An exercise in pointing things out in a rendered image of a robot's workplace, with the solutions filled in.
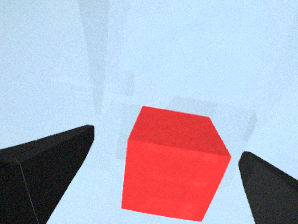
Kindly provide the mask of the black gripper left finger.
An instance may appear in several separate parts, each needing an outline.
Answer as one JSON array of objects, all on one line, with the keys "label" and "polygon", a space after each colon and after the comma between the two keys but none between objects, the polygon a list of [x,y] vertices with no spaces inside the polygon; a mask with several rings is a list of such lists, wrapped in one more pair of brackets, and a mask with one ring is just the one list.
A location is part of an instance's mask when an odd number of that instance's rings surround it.
[{"label": "black gripper left finger", "polygon": [[0,224],[48,224],[85,163],[94,125],[0,149]]}]

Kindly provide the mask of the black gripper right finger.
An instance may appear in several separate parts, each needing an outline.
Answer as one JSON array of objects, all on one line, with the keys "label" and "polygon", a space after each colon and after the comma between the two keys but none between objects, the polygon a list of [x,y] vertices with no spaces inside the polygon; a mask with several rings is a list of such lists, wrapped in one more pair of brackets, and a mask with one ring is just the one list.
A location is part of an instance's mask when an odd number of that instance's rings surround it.
[{"label": "black gripper right finger", "polygon": [[255,224],[298,224],[298,180],[253,152],[238,160],[242,188]]}]

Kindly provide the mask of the red block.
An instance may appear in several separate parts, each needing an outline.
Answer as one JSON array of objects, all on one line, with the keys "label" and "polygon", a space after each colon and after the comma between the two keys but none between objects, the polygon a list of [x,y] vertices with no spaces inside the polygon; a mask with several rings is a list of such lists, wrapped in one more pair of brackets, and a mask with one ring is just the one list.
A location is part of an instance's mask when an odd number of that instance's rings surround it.
[{"label": "red block", "polygon": [[202,221],[230,159],[210,117],[142,105],[126,147],[121,208]]}]

